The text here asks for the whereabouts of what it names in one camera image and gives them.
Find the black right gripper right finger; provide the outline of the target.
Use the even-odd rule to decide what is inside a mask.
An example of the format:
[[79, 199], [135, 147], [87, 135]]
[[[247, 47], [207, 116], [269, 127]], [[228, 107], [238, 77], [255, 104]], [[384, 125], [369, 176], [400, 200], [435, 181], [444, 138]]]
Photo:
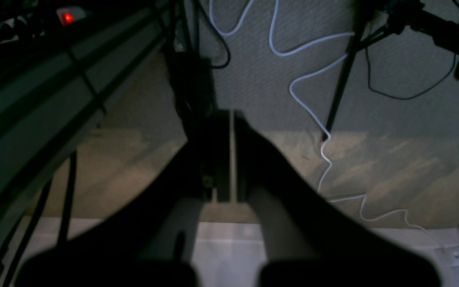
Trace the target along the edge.
[[260, 287], [439, 287], [434, 265], [352, 220], [235, 112], [239, 192], [261, 224]]

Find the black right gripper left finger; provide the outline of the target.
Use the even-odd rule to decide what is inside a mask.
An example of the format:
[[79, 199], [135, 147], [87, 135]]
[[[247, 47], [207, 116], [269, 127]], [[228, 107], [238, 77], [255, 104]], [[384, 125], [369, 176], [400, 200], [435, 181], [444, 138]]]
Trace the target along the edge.
[[134, 200], [24, 263], [17, 287], [198, 287], [190, 260], [198, 219], [228, 161], [230, 116], [203, 120]]

